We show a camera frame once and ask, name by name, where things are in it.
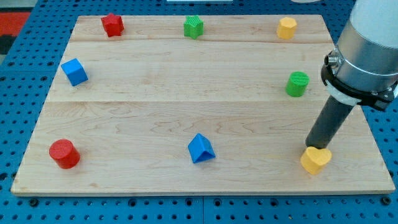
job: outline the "blue cube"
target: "blue cube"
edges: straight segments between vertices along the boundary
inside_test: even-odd
[[[81,63],[76,58],[62,64],[61,68],[67,75],[72,86],[79,85],[88,80],[83,66],[81,66]]]
[[[188,145],[188,149],[193,163],[206,161],[216,157],[210,141],[200,133],[193,138],[191,143]]]

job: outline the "yellow heart-shaped block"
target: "yellow heart-shaped block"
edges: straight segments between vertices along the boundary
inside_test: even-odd
[[[331,151],[329,149],[317,149],[308,147],[300,158],[301,165],[312,175],[319,174],[330,162]]]

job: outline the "wooden table surface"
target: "wooden table surface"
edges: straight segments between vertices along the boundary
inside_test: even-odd
[[[124,16],[108,38],[101,16],[80,16],[61,64],[77,58],[89,80],[71,87],[58,68],[16,175],[18,196],[386,194],[395,187],[356,107],[329,145],[318,175],[300,165],[304,140],[328,98],[320,80],[333,42],[318,15],[201,16],[205,34],[183,36],[184,16]],[[300,98],[284,91],[306,72]],[[206,136],[216,159],[192,164],[187,146]],[[63,170],[55,140],[81,154]]]

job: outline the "3d printed block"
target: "3d printed block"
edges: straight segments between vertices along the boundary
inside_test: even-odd
[[[67,139],[55,141],[49,150],[51,158],[62,169],[74,167],[80,160],[80,154],[73,146],[72,142]]]
[[[319,174],[331,160],[329,149],[317,149],[315,147],[306,148],[300,158],[301,165],[312,175]]]
[[[200,133],[192,139],[188,149],[193,163],[203,162],[216,157],[209,140]]]
[[[293,97],[302,96],[310,83],[310,77],[303,72],[293,72],[290,74],[286,85],[286,93]]]
[[[184,23],[184,36],[192,39],[203,34],[203,21],[198,16],[187,16]]]
[[[290,17],[285,17],[279,21],[276,33],[279,38],[290,39],[294,36],[296,27],[297,27],[297,22],[295,19]]]
[[[88,80],[87,74],[81,63],[75,58],[61,65],[72,86],[79,85]]]
[[[122,35],[124,30],[123,21],[121,16],[115,16],[113,13],[109,13],[107,16],[101,18],[102,26],[108,37],[114,35]]]

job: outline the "yellow block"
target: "yellow block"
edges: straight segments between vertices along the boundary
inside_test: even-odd
[[[276,33],[279,38],[290,39],[294,36],[296,27],[297,22],[295,19],[291,17],[284,17],[280,19]]]
[[[305,150],[300,162],[306,171],[312,175],[317,175],[330,160],[331,151],[329,149],[317,149],[311,146]]]

